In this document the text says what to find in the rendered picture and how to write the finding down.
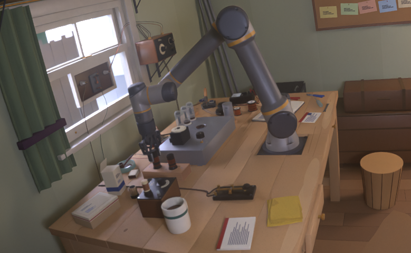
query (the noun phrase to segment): blue pen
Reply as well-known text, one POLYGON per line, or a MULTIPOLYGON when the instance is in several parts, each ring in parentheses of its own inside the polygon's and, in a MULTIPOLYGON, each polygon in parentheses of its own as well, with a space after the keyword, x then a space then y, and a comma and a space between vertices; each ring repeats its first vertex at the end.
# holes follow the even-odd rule
POLYGON ((306 94, 306 96, 315 96, 317 98, 323 98, 325 95, 306 94))

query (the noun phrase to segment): white mug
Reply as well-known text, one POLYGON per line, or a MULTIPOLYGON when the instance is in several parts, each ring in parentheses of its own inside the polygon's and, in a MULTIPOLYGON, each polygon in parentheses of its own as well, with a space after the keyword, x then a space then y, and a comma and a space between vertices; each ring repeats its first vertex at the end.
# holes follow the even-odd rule
POLYGON ((165 216, 168 230, 178 235, 187 232, 191 227, 187 201, 182 197, 173 197, 162 203, 162 212, 165 216))

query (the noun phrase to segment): window frame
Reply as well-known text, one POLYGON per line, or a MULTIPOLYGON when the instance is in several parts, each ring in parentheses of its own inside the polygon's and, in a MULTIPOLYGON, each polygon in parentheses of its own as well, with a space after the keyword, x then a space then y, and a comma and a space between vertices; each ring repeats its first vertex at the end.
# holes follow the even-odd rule
MULTIPOLYGON (((138 61, 137 52, 135 49, 134 41, 138 38, 137 26, 135 21, 135 16, 133 13, 128 15, 128 11, 132 8, 127 7, 126 2, 129 0, 115 0, 100 4, 93 4, 90 6, 84 6, 74 9, 69 9, 66 11, 61 11, 57 13, 47 13, 46 15, 41 15, 33 18, 36 32, 45 32, 46 30, 63 26, 66 24, 74 24, 81 20, 86 20, 94 17, 98 17, 99 14, 109 15, 113 14, 113 21, 116 27, 117 40, 120 40, 120 32, 126 21, 130 23, 128 29, 123 33, 123 38, 121 45, 117 53, 124 53, 127 59, 127 66, 129 67, 129 72, 127 74, 131 77, 131 83, 137 82, 147 82, 148 79, 142 75, 143 68, 140 66, 138 61)), ((48 73, 50 82, 57 80, 61 77, 67 76, 70 73, 76 75, 92 67, 95 67, 101 63, 109 62, 109 57, 114 55, 117 50, 117 46, 107 48, 103 51, 96 52, 88 57, 83 57, 81 59, 72 60, 69 63, 64 63, 61 67, 56 67, 51 69, 48 73)), ((88 139, 91 134, 87 134, 86 125, 89 129, 89 133, 98 133, 99 128, 101 128, 101 123, 103 122, 104 116, 107 111, 107 116, 105 121, 108 125, 116 125, 126 117, 133 113, 132 107, 129 100, 129 95, 124 95, 115 101, 108 102, 108 108, 99 109, 91 115, 85 117, 85 119, 77 122, 73 126, 66 129, 66 134, 71 143, 71 146, 78 146, 82 140, 88 139)))

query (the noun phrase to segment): wooden floor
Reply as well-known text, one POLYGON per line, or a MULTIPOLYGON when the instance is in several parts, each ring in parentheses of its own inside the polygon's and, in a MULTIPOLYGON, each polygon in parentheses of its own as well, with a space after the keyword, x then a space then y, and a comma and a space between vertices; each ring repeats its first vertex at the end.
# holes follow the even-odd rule
POLYGON ((325 221, 320 221, 313 253, 359 253, 393 210, 411 216, 411 163, 404 164, 396 205, 388 210, 369 208, 364 201, 360 166, 340 166, 339 203, 330 202, 329 175, 323 181, 325 221))

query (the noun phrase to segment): round stool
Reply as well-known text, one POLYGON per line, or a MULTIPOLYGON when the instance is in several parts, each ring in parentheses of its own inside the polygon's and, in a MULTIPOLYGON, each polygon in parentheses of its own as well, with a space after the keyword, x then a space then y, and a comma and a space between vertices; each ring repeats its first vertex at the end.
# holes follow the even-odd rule
POLYGON ((385 210, 395 205, 403 164, 401 157, 386 152, 368 154, 360 160, 364 197, 369 207, 385 210))

